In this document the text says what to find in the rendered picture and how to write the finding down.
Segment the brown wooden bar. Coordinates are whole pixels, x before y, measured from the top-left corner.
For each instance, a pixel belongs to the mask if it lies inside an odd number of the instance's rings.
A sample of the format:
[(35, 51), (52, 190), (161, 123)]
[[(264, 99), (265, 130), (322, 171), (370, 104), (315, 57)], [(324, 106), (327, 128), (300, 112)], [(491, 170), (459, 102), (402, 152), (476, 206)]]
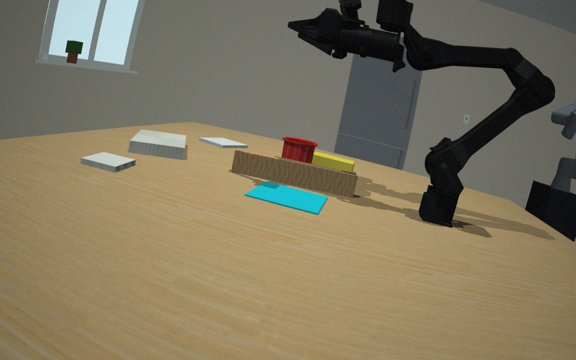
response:
[(348, 198), (358, 179), (353, 172), (243, 149), (235, 150), (231, 172)]

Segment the yellow rectangular block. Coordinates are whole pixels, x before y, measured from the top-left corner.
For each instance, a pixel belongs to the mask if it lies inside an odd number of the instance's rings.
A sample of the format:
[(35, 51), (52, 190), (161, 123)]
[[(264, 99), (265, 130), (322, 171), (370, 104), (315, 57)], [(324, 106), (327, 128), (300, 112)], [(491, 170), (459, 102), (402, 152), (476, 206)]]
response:
[(327, 153), (314, 152), (311, 164), (352, 173), (354, 171), (355, 161), (327, 155)]

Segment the dark red cup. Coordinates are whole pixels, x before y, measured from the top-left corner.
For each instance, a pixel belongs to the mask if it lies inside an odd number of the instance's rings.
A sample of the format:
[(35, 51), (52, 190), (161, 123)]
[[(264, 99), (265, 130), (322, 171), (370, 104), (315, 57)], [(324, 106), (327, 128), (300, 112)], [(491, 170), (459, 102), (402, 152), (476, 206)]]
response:
[(317, 143), (296, 137), (283, 137), (282, 158), (312, 164)]

